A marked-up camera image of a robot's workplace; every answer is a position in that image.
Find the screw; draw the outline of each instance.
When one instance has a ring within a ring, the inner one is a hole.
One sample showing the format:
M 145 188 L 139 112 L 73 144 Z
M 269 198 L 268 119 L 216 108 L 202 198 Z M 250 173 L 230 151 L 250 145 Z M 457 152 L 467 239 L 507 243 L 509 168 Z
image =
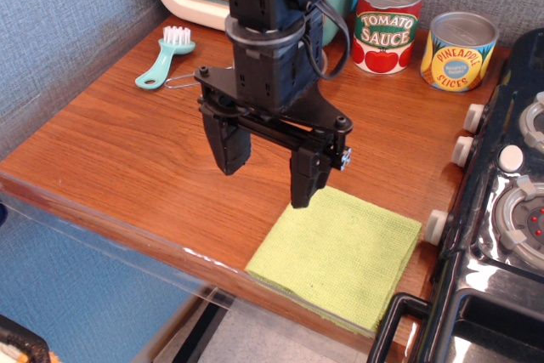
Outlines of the screw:
M 337 127 L 343 127 L 348 120 L 345 116 L 337 116 L 336 126 Z

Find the green towel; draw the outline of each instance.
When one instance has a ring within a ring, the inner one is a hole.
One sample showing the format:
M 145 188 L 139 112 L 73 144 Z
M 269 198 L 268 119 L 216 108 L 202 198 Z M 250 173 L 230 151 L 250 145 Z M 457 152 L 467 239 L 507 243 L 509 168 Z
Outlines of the green towel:
M 338 325 L 370 336 L 383 318 L 421 226 L 325 187 L 309 207 L 289 206 L 283 212 L 246 271 L 294 294 L 303 306 Z

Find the toy stove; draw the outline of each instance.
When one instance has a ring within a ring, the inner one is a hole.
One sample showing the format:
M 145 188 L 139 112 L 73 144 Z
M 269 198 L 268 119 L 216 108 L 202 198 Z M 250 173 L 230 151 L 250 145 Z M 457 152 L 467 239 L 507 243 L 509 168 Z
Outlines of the toy stove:
M 422 320 L 409 361 L 544 361 L 544 29 L 514 44 L 464 128 L 456 203 L 425 231 L 440 250 L 431 300 L 395 295 L 368 361 L 384 361 L 402 315 Z

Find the pineapple slices can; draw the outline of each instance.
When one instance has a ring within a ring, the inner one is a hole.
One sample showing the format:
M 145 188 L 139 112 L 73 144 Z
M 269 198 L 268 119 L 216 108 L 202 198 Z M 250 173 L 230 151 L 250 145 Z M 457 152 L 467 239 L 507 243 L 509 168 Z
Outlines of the pineapple slices can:
M 393 74 L 411 58 L 423 0 L 359 0 L 352 57 L 362 70 Z
M 423 79 L 444 91 L 476 88 L 485 76 L 498 37 L 496 25 L 479 14 L 439 14 L 428 33 Z

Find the wooden table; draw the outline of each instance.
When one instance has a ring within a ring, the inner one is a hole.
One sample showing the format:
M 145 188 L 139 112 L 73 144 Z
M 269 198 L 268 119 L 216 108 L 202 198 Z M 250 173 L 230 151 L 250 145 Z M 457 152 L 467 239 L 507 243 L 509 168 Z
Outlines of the wooden table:
M 174 59 L 171 76 L 201 65 L 232 64 L 221 31 L 175 17 L 196 49 Z M 134 79 L 158 54 L 156 28 L 101 78 L 0 163 L 6 193 L 186 271 L 336 340 L 368 352 L 355 335 L 256 285 L 242 271 L 290 202 L 290 151 L 252 138 L 248 163 L 232 176 L 216 167 L 201 125 L 200 87 L 144 91 Z M 426 223 L 451 208 L 462 170 L 450 163 L 471 103 L 485 104 L 508 50 L 496 49 L 486 81 L 464 94 L 428 86 L 419 64 L 388 76 L 349 61 L 340 77 L 321 82 L 324 96 L 354 121 L 352 161 L 329 185 Z M 336 62 L 337 39 L 326 48 Z M 397 291 L 428 298 L 436 248 L 419 241 Z M 404 320 L 391 360 L 402 360 L 414 322 Z

